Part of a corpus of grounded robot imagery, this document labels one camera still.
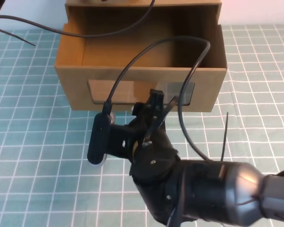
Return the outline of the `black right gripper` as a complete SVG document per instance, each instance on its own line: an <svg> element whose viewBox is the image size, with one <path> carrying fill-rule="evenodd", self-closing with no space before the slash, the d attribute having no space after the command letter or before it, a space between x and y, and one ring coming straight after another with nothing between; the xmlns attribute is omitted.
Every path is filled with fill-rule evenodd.
<svg viewBox="0 0 284 227"><path fill-rule="evenodd" d="M107 153L130 162L143 157L166 158L164 93L150 90L146 103L136 103L135 118L127 125L113 124L110 129Z"/></svg>

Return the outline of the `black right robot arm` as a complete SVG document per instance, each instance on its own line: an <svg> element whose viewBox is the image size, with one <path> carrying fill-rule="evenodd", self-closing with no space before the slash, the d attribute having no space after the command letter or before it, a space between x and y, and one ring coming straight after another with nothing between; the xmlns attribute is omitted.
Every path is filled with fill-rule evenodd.
<svg viewBox="0 0 284 227"><path fill-rule="evenodd" d="M264 175L245 162L182 160L171 145L167 106L153 90L134 106L135 118L116 125L107 116L109 153L130 161L130 176L156 221L168 227L202 219L248 227L261 218L284 222L284 171Z"/></svg>

